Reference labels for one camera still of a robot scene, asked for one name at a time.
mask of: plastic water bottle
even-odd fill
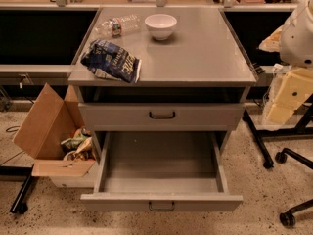
[[[140,17],[136,14],[108,19],[95,27],[95,31],[106,38],[118,37],[129,32],[138,31],[139,29]]]

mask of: open drawer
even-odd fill
[[[97,212],[230,212],[213,132],[107,132],[93,194]]]

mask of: bottle label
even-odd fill
[[[112,24],[112,37],[117,37],[121,35],[121,23],[118,18],[110,19],[110,23]]]

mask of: office chair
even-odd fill
[[[294,152],[289,148],[284,148],[282,152],[279,152],[275,156],[275,160],[277,163],[283,164],[287,160],[287,155],[291,156],[295,160],[301,162],[303,165],[313,169],[313,162],[301,156],[300,154]],[[313,199],[304,202],[300,205],[297,205],[288,211],[280,214],[280,221],[284,226],[293,227],[295,226],[295,218],[293,216],[294,213],[306,210],[308,208],[313,207]]]

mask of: cabinet top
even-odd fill
[[[69,83],[78,86],[250,86],[256,76],[234,39],[220,10],[208,6],[184,7],[104,7],[96,25],[112,17],[128,14],[141,17],[141,30],[108,41],[142,60],[139,81],[127,84],[97,78],[80,64],[72,67]],[[151,38],[144,20],[151,14],[174,16],[178,25],[167,40]],[[82,53],[95,39],[91,31]]]

